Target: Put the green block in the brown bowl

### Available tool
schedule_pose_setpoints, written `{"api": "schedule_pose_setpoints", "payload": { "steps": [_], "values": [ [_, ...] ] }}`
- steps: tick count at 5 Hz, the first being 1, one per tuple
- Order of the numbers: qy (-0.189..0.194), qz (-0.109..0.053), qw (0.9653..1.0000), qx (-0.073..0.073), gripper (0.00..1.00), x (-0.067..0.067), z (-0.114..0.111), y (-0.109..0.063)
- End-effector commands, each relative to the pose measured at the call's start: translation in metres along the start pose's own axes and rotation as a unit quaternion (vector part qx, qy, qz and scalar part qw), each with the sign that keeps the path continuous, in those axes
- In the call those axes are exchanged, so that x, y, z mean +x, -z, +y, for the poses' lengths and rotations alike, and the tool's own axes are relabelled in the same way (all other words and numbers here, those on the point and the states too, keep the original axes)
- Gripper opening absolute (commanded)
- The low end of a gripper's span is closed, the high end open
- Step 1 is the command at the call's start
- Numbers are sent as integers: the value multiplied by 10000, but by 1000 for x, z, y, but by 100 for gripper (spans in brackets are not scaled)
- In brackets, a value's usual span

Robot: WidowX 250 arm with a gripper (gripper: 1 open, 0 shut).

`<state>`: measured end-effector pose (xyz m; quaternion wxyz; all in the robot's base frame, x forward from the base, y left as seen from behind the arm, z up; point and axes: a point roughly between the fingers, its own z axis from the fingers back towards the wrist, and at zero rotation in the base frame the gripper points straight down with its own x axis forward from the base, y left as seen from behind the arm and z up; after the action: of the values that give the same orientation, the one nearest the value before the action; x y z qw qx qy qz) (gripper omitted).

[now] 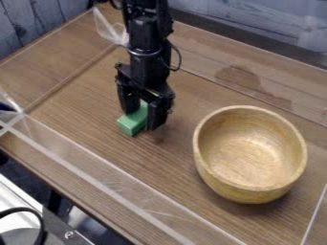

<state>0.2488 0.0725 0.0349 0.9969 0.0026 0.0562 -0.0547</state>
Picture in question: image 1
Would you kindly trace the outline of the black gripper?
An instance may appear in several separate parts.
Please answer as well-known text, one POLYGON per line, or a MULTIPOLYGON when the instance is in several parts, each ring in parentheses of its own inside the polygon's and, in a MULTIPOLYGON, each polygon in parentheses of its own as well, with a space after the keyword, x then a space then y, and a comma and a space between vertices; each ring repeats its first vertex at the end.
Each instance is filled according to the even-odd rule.
POLYGON ((175 92, 167 79, 171 67, 171 48, 152 51, 128 48, 129 63, 117 62, 116 85, 120 106, 127 115, 140 107, 140 99, 148 101, 147 129, 156 130, 167 120, 175 92))

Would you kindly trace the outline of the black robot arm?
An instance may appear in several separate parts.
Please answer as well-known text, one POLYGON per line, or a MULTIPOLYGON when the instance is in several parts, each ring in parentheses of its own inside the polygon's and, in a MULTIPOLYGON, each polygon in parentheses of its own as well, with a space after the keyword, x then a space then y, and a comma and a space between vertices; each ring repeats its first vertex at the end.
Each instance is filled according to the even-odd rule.
POLYGON ((121 0, 111 6, 123 13, 129 35, 129 63, 117 62, 115 82, 121 109, 127 116, 148 104, 145 128, 157 129, 167 120, 175 93, 167 83, 171 67, 172 44, 168 36, 173 32, 172 16, 167 0, 121 0))

